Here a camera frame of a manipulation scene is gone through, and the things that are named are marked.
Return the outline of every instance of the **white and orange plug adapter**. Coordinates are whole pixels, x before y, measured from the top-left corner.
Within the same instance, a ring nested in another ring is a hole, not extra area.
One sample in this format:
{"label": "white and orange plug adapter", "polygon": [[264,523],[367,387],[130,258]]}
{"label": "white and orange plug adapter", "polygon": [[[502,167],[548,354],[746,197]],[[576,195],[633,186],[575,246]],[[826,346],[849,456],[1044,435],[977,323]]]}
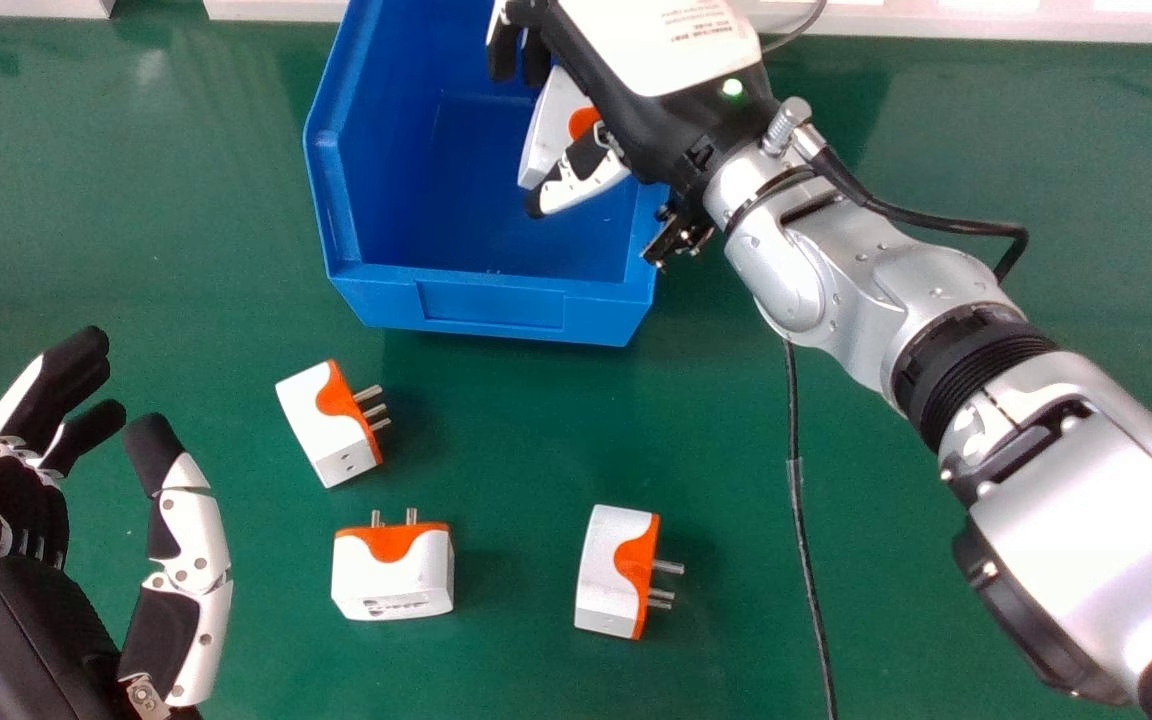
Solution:
{"label": "white and orange plug adapter", "polygon": [[380,465],[376,432],[389,426],[380,386],[349,391],[334,359],[275,384],[291,432],[324,487]]}
{"label": "white and orange plug adapter", "polygon": [[407,522],[339,530],[332,553],[332,600],[350,620],[408,620],[452,612],[454,555],[445,523]]}
{"label": "white and orange plug adapter", "polygon": [[576,579],[577,628],[636,641],[649,607],[673,607],[675,593],[652,588],[652,573],[681,575],[684,566],[657,560],[659,528],[653,511],[594,506]]}

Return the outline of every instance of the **black and white robotic hand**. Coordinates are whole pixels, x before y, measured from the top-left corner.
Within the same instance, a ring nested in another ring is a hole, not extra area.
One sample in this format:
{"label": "black and white robotic hand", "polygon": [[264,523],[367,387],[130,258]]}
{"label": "black and white robotic hand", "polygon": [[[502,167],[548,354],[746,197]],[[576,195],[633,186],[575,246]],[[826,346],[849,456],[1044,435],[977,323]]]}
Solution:
{"label": "black and white robotic hand", "polygon": [[96,327],[35,357],[0,400],[0,720],[200,717],[233,594],[229,548],[207,480],[161,415],[123,433],[150,500],[147,559],[122,651],[65,575],[60,482],[126,423],[113,400],[73,414],[109,379]]}
{"label": "black and white robotic hand", "polygon": [[[521,56],[529,85],[552,56],[600,118],[529,197],[532,215],[598,192],[577,181],[599,162],[668,184],[644,259],[722,232],[771,328],[835,357],[935,452],[967,511],[955,562],[1039,679],[1152,719],[1152,414],[1001,290],[1024,228],[878,200],[812,108],[772,94],[758,36],[726,0],[497,0],[486,55],[500,82]],[[893,223],[1014,245],[991,272]]]}

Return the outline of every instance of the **green indicator light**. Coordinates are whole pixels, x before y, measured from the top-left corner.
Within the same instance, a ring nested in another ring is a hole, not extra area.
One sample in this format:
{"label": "green indicator light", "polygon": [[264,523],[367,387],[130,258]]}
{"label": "green indicator light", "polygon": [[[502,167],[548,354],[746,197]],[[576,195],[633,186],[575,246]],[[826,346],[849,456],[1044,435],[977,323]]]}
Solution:
{"label": "green indicator light", "polygon": [[745,83],[742,83],[737,78],[729,77],[723,79],[723,94],[727,97],[741,97],[745,93]]}

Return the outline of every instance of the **metal prong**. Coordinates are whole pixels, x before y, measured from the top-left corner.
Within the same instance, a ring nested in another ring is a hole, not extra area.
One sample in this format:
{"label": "metal prong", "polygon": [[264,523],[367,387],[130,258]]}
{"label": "metal prong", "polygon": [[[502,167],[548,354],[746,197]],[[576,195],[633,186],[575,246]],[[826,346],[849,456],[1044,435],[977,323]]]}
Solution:
{"label": "metal prong", "polygon": [[353,401],[357,402],[358,406],[362,406],[364,402],[371,400],[371,397],[380,395],[381,392],[384,391],[380,386],[371,386],[365,389],[359,389],[353,394]]}
{"label": "metal prong", "polygon": [[658,570],[659,573],[668,573],[670,575],[681,575],[685,570],[682,562],[669,562],[668,560],[653,560],[652,569]]}

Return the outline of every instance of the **blue storage box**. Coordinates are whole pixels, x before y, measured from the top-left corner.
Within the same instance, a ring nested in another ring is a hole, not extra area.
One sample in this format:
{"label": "blue storage box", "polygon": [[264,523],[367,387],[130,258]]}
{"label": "blue storage box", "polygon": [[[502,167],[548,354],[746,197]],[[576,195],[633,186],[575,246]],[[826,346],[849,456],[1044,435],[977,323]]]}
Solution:
{"label": "blue storage box", "polygon": [[353,0],[305,127],[328,278],[366,325],[623,346],[652,305],[662,187],[532,220],[535,91],[486,78],[492,0]]}

